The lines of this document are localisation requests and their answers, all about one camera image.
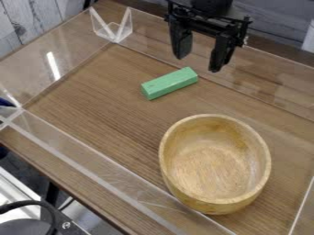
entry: plastic enclosure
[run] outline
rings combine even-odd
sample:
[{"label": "plastic enclosure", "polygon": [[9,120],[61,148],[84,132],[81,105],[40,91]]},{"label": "plastic enclosure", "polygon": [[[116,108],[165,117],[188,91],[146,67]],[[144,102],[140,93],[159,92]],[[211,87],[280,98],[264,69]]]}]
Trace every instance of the plastic enclosure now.
[{"label": "plastic enclosure", "polygon": [[[248,77],[237,81],[241,85],[236,85],[236,81],[233,81],[231,74],[239,73],[235,71],[239,66],[244,71],[255,69],[256,73],[267,73],[272,79],[273,72],[267,70],[267,66],[253,68],[253,64],[245,59],[245,54],[255,53],[256,57],[264,58],[265,65],[272,63],[276,58],[273,55],[252,48],[237,50],[235,53],[237,60],[232,60],[231,65],[225,66],[220,73],[211,74],[207,71],[208,54],[213,43],[211,39],[195,34],[193,50],[181,61],[177,61],[172,56],[169,37],[165,33],[168,26],[160,17],[128,7],[121,23],[117,24],[113,22],[116,18],[110,10],[106,13],[100,16],[93,8],[84,11],[40,37],[36,43],[30,43],[1,61],[0,96],[14,103],[17,108],[0,108],[0,130],[13,129],[17,131],[38,148],[69,164],[94,183],[155,220],[168,230],[168,234],[233,234],[212,219],[185,208],[167,192],[141,179],[109,156],[105,156],[45,120],[36,117],[24,109],[24,105],[42,91],[49,91],[48,88],[53,89],[52,85],[66,79],[66,75],[80,69],[80,65],[101,51],[106,44],[117,43],[177,68],[189,66],[203,78],[288,110],[303,118],[312,119],[312,116],[303,109],[295,108],[287,100],[284,101],[283,97],[287,91],[276,94],[273,92],[273,98],[264,98],[261,96],[263,87],[253,86],[248,82]],[[299,64],[292,66],[293,62],[285,59],[280,59],[280,62],[287,64],[289,76],[303,77],[305,80],[314,74],[310,67]],[[287,74],[280,74],[280,78],[284,79]],[[303,188],[303,191],[304,193],[300,192],[300,194],[304,196],[304,200],[296,205],[300,208],[295,214],[295,221],[287,222],[291,226],[289,234],[295,235],[310,234],[314,230],[312,181],[308,189]]]}]

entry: wood grain surface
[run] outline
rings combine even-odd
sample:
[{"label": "wood grain surface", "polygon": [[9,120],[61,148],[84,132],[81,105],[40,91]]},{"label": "wood grain surface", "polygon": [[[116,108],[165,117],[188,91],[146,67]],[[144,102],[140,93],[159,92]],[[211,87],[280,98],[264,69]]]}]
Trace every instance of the wood grain surface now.
[{"label": "wood grain surface", "polygon": [[[110,2],[105,6],[122,8]],[[247,60],[265,62],[259,56],[248,56],[245,54]],[[273,70],[289,69],[276,59],[269,63]],[[247,73],[257,70],[261,67],[256,63]],[[240,119],[261,135],[269,147],[273,169],[252,205],[228,216],[212,218],[237,234],[287,234],[314,174],[312,122],[203,79],[157,100],[146,101],[140,94],[140,84],[172,71],[175,68],[163,62],[110,45],[66,79],[58,81],[28,109],[164,190],[157,145],[168,127],[179,119],[200,113],[225,114]],[[287,81],[295,81],[296,77],[288,76]],[[305,81],[303,89],[312,89],[311,78],[300,80]],[[271,88],[267,89],[269,94],[273,93]],[[148,218],[137,219],[140,215],[125,213],[132,211],[129,205],[38,150],[12,129],[1,132],[1,142],[126,232],[168,234]]]}]

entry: green sponge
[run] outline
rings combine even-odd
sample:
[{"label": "green sponge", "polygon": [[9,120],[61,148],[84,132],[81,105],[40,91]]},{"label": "green sponge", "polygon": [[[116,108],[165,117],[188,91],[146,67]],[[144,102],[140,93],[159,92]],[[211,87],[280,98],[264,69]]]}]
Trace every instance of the green sponge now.
[{"label": "green sponge", "polygon": [[141,93],[148,100],[152,100],[196,82],[197,74],[189,67],[185,67],[142,83]]}]

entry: clear acrylic box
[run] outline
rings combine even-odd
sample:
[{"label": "clear acrylic box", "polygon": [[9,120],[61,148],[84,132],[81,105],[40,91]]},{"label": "clear acrylic box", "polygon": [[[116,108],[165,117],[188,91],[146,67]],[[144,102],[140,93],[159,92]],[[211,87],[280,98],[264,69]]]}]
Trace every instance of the clear acrylic box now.
[{"label": "clear acrylic box", "polygon": [[[314,140],[303,139],[288,128],[277,129],[271,121],[263,123],[257,117],[253,119],[235,112],[235,109],[212,103],[215,110],[243,119],[264,138],[269,140],[269,136],[275,136],[280,146],[276,149],[276,145],[267,142],[273,171],[261,199],[236,216],[220,218],[205,217],[188,209],[167,191],[130,172],[105,152],[32,113],[32,101],[53,89],[60,89],[66,78],[80,71],[97,54],[106,53],[110,45],[128,48],[175,68],[189,66],[203,79],[287,110],[305,119],[307,126],[312,125],[314,116],[305,109],[307,104],[297,106],[301,97],[289,93],[292,84],[269,88],[272,83],[251,79],[255,73],[265,74],[269,81],[279,82],[284,82],[284,77],[295,76],[303,84],[300,92],[305,95],[312,89],[307,82],[314,75],[312,68],[247,47],[236,50],[231,64],[220,73],[209,73],[211,39],[195,34],[192,52],[179,61],[172,56],[168,26],[160,17],[129,7],[121,10],[118,7],[97,5],[0,62],[0,96],[16,105],[16,108],[0,109],[0,141],[6,144],[8,133],[18,133],[142,213],[153,221],[152,224],[165,228],[167,234],[235,234],[235,223],[245,227],[247,234],[252,234],[256,226],[264,229],[263,234],[269,234],[271,230],[272,234],[311,234]],[[264,65],[260,66],[253,60],[263,60]],[[284,73],[272,66],[273,61],[279,63],[279,68],[284,68]],[[284,152],[281,146],[291,143]]]}]

